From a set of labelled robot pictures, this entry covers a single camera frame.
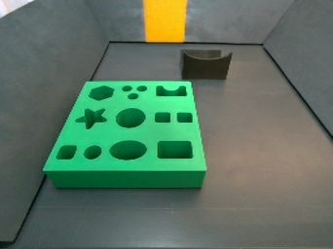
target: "rectangular hole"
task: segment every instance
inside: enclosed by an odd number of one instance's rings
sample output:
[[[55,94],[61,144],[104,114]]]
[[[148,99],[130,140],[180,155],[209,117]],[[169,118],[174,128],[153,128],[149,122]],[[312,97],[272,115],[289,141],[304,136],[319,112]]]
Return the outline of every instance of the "rectangular hole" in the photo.
[[[59,149],[58,160],[72,160],[77,152],[77,146],[66,145]]]
[[[170,113],[157,113],[156,114],[156,122],[157,123],[170,123],[172,117]]]
[[[165,89],[164,86],[157,87],[157,96],[187,96],[187,87],[181,86],[178,89]]]
[[[160,159],[192,159],[193,145],[189,141],[161,141],[158,144]]]
[[[177,113],[177,120],[181,123],[193,123],[193,114],[192,113]]]

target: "hexagonal hole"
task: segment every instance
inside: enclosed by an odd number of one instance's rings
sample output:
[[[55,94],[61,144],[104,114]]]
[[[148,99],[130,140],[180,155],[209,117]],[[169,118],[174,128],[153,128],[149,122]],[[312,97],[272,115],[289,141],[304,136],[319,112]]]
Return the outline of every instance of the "hexagonal hole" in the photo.
[[[104,100],[104,99],[106,99],[106,98],[113,97],[114,91],[116,91],[116,90],[114,90],[113,88],[110,88],[110,87],[108,87],[108,86],[102,86],[102,87],[98,87],[98,88],[93,89],[93,90],[90,91],[89,96],[90,96],[93,99],[101,101],[101,100]]]

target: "dark gray surface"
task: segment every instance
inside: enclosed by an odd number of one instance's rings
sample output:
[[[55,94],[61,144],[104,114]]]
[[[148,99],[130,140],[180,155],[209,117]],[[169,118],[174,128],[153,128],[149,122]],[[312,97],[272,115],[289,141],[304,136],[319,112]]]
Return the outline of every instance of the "dark gray surface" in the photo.
[[[72,0],[34,1],[0,19],[0,34],[0,241],[13,241],[108,39],[86,3]]]
[[[333,1],[299,0],[264,47],[333,135]]]
[[[187,42],[263,44],[294,0],[189,0]]]
[[[86,2],[110,41],[146,41],[142,0],[86,0]]]
[[[261,46],[113,44],[94,80],[180,80],[181,50],[235,52],[193,81],[203,190],[58,190],[47,179],[14,247],[332,247],[333,143]]]

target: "black u-shaped object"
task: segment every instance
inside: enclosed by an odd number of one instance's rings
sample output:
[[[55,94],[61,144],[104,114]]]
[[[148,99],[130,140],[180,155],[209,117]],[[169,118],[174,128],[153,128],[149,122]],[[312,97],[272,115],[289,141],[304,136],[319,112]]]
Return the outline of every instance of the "black u-shaped object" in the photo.
[[[183,79],[227,79],[233,53],[216,50],[183,51]]]

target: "square hole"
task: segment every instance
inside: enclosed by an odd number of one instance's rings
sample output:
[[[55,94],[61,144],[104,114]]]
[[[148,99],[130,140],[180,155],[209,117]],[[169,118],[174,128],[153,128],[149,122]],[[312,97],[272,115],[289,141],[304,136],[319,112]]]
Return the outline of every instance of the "square hole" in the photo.
[[[59,149],[58,160],[72,160],[77,152],[77,146],[66,145]]]
[[[156,114],[156,122],[157,123],[170,123],[172,117],[170,113],[157,113]]]
[[[193,123],[193,114],[192,113],[177,113],[177,120],[181,123]]]
[[[161,141],[158,144],[160,159],[192,159],[193,145],[189,141]]]

